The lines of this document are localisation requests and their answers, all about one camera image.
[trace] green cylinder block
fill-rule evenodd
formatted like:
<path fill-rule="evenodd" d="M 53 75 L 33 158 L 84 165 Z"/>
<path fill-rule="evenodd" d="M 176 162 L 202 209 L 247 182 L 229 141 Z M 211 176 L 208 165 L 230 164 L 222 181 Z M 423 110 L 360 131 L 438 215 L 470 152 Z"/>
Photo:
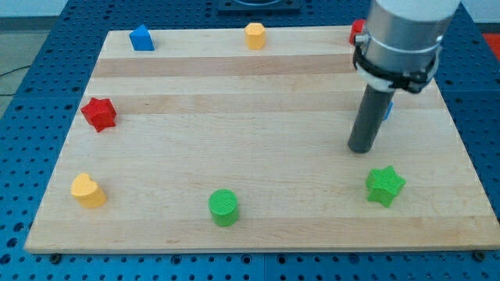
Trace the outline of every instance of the green cylinder block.
<path fill-rule="evenodd" d="M 230 226 L 239 217 L 238 199 L 233 191 L 220 189 L 212 193 L 209 199 L 212 221 L 218 226 Z"/>

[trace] red star block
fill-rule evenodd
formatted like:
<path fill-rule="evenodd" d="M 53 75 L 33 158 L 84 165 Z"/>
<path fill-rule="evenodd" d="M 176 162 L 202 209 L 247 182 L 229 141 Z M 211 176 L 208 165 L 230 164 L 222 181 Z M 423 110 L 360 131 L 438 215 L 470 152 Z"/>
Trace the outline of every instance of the red star block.
<path fill-rule="evenodd" d="M 109 98 L 102 100 L 91 98 L 88 105 L 81 108 L 81 112 L 84 114 L 87 122 L 94 126 L 98 132 L 116 125 L 113 120 L 116 116 L 116 111 Z"/>

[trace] green block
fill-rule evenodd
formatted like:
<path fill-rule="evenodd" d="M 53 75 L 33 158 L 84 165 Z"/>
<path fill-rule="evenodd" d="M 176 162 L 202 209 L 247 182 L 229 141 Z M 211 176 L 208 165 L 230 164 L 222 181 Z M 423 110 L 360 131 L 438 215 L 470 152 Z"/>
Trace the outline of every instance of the green block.
<path fill-rule="evenodd" d="M 405 183 L 406 180 L 400 177 L 391 165 L 385 169 L 371 169 L 366 179 L 366 187 L 370 192 L 367 200 L 379 202 L 389 208 Z"/>
<path fill-rule="evenodd" d="M 212 221 L 218 226 L 230 226 L 239 217 L 238 199 L 233 191 L 220 189 L 212 193 L 209 199 Z"/>

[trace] blue block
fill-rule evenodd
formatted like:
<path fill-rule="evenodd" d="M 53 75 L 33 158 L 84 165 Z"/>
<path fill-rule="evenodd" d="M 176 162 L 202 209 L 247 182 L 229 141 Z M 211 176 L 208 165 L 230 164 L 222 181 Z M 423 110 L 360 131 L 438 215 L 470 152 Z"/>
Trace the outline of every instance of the blue block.
<path fill-rule="evenodd" d="M 389 107 L 387 107 L 387 112 L 385 112 L 384 120 L 387 120 L 389 118 L 389 114 L 391 114 L 392 105 L 394 105 L 394 103 L 391 101 L 391 103 L 389 103 Z"/>
<path fill-rule="evenodd" d="M 135 51 L 155 51 L 151 35 L 149 35 L 148 28 L 144 24 L 132 31 L 129 37 Z"/>

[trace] black cylindrical rod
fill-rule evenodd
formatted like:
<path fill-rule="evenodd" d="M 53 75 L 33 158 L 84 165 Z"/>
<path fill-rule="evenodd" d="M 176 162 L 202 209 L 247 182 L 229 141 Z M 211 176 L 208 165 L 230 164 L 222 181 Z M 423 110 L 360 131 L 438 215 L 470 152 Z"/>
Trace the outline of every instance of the black cylindrical rod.
<path fill-rule="evenodd" d="M 370 85 L 366 86 L 348 142 L 352 151 L 370 151 L 393 95 L 394 91 L 377 91 Z"/>

